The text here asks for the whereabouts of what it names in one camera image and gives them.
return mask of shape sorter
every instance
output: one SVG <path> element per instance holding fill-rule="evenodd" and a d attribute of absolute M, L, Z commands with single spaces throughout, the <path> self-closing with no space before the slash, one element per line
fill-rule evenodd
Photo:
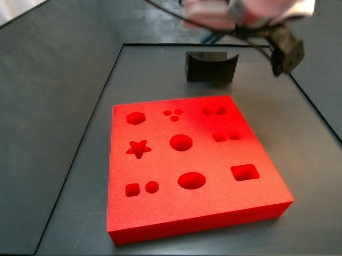
<path fill-rule="evenodd" d="M 116 245 L 277 218 L 292 201 L 231 97 L 113 107 L 106 230 Z"/>

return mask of square hole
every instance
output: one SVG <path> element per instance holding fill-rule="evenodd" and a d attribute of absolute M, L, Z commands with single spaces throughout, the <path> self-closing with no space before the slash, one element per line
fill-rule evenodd
<path fill-rule="evenodd" d="M 252 164 L 232 166 L 229 169 L 236 181 L 259 179 L 259 173 Z"/>
<path fill-rule="evenodd" d="M 132 197 L 140 194 L 140 186 L 137 183 L 125 185 L 125 196 Z"/>

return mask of table surface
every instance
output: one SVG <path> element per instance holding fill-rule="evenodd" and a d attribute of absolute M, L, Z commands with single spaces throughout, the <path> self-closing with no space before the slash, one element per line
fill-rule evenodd
<path fill-rule="evenodd" d="M 188 83 L 185 51 L 240 54 L 231 84 Z M 112 106 L 231 95 L 295 203 L 276 220 L 116 247 L 105 231 Z M 245 47 L 124 46 L 37 250 L 46 254 L 339 254 L 340 144 L 288 76 Z"/>

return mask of black shape piece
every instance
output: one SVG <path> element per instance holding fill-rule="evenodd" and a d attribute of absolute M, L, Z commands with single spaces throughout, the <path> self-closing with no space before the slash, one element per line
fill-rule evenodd
<path fill-rule="evenodd" d="M 227 52 L 186 52 L 186 81 L 231 83 L 237 59 Z"/>

